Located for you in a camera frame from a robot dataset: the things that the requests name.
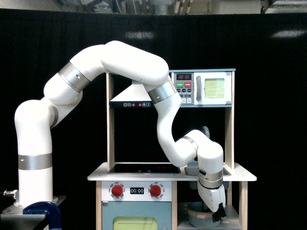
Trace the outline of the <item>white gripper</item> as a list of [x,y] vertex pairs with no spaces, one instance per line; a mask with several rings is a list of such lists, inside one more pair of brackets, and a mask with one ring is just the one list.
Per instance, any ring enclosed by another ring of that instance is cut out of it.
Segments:
[[197,184],[198,192],[205,205],[214,212],[212,215],[213,222],[220,221],[223,217],[226,217],[225,205],[225,189],[222,184],[217,189],[208,189],[201,184]]

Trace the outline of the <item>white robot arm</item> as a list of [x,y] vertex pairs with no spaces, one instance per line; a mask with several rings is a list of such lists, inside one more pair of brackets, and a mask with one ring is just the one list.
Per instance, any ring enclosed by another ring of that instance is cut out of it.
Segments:
[[75,55],[44,87],[41,100],[21,103],[14,115],[18,145],[19,205],[52,201],[51,128],[81,101],[83,89],[98,75],[111,72],[140,82],[158,113],[157,138],[168,160],[177,167],[198,160],[198,192],[215,219],[225,216],[223,149],[201,131],[179,140],[172,123],[182,100],[161,57],[111,41],[88,47]]

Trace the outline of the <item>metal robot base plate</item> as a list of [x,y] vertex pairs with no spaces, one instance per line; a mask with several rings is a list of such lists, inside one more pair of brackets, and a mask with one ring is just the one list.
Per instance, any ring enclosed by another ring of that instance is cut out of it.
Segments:
[[[58,207],[66,199],[65,195],[54,196],[52,201]],[[25,207],[21,205],[11,205],[8,208],[4,209],[0,216],[4,219],[45,219],[47,218],[46,214],[34,214],[34,215],[23,215],[23,209]]]

